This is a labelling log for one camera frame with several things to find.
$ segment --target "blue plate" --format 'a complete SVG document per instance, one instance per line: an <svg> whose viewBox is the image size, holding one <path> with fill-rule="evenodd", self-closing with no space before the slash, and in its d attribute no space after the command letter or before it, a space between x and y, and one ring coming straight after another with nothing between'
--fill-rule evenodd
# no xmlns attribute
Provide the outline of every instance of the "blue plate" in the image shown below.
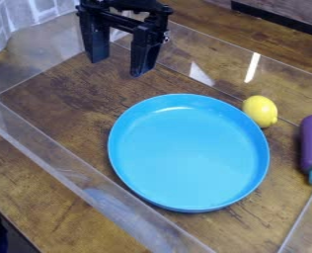
<svg viewBox="0 0 312 253"><path fill-rule="evenodd" d="M114 170L159 207L217 210L242 199L268 170L260 127L236 107L191 94L150 98L117 120L109 137Z"/></svg>

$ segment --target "wooden surface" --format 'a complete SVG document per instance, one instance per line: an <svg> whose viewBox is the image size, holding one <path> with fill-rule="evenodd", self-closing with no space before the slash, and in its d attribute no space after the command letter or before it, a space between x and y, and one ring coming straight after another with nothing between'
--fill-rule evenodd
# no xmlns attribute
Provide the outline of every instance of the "wooden surface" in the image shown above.
<svg viewBox="0 0 312 253"><path fill-rule="evenodd" d="M312 70L312 37L210 7L203 1L167 3L177 10L174 21ZM230 73L238 76L246 71L241 59L249 60L249 56L234 60L240 51L229 51L217 44L212 47L221 54L217 61L206 60L205 47L190 50L205 69L216 69L209 74L217 80L217 88L240 99L253 92L274 96L282 103L284 117L293 124L280 121L264 132L272 152L270 170L262 185L244 201L222 211L194 215L157 210L218 252L276 252L312 192L297 170L296 126L305 114L312 114L312 83L301 85L297 78L292 82L293 70L266 64L268 73L256 81L260 86L242 86L241 79ZM182 61L183 56L179 54L175 59ZM139 79L130 78L127 69L129 54L113 46L113 57L105 62L90 64L82 54L0 98L119 184L107 160L106 140L115 119L131 105L150 96L179 92L203 94L241 105L240 100L163 67L158 66ZM270 77L281 85L269 83ZM308 103L296 103L302 94L310 97ZM2 139L0 211L43 252L146 251Z"/></svg>
<svg viewBox="0 0 312 253"><path fill-rule="evenodd" d="M232 0L206 1L232 9ZM312 0L237 0L236 2L312 25Z"/></svg>

